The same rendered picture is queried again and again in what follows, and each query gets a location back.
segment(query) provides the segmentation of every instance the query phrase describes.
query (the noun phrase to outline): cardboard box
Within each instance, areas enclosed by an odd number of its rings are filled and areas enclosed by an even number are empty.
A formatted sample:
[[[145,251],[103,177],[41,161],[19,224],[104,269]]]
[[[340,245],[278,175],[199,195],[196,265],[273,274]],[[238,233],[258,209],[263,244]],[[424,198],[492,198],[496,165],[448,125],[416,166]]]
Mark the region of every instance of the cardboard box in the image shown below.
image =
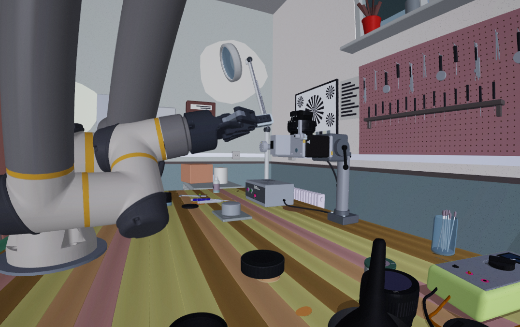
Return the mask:
[[[213,164],[182,163],[182,181],[186,183],[213,183],[213,175]]]

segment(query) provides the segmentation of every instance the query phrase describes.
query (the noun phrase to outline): magnifying lamp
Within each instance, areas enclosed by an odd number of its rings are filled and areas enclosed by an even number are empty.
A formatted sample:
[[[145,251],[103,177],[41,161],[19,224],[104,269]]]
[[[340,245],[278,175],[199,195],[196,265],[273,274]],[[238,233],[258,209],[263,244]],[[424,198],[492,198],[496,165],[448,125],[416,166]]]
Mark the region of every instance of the magnifying lamp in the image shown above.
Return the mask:
[[[222,65],[222,71],[226,78],[231,81],[237,81],[242,77],[242,60],[240,60],[240,53],[232,43],[224,43],[220,46],[220,64]],[[264,108],[264,101],[260,94],[260,88],[258,87],[258,81],[254,74],[254,67],[252,67],[252,57],[246,58],[246,65],[250,69],[250,76],[252,77],[252,83],[254,84],[254,90],[256,91],[256,98],[258,105],[263,115],[266,115],[266,108]],[[270,127],[268,124],[272,123],[272,115],[269,123],[266,123],[264,127],[265,141],[260,142],[260,151],[264,152],[264,179],[268,179],[268,163],[269,163],[269,144],[270,144]]]

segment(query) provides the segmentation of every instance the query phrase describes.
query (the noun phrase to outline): white radiator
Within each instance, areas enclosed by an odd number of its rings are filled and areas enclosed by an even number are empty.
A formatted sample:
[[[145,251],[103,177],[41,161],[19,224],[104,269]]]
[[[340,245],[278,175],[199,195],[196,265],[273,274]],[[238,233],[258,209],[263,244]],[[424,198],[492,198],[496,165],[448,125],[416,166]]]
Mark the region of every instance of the white radiator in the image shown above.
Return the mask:
[[[324,209],[324,194],[294,188],[294,200],[303,201]]]

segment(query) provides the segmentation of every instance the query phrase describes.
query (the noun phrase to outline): red pot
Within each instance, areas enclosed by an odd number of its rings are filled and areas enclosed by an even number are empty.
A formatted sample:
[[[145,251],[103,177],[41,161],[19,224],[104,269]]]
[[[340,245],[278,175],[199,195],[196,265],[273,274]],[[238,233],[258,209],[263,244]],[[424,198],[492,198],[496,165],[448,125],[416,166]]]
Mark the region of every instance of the red pot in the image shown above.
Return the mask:
[[[361,20],[361,23],[363,23],[363,31],[367,34],[381,26],[381,17],[378,15],[368,15]]]

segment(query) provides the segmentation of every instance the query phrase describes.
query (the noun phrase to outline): small bottle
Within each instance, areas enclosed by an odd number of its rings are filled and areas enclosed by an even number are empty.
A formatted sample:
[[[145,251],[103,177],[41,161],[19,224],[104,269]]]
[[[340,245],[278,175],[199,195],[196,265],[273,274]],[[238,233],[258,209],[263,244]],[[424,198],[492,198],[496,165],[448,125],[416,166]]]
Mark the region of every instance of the small bottle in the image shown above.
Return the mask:
[[[214,177],[214,193],[220,192],[220,180],[217,178],[217,176]]]

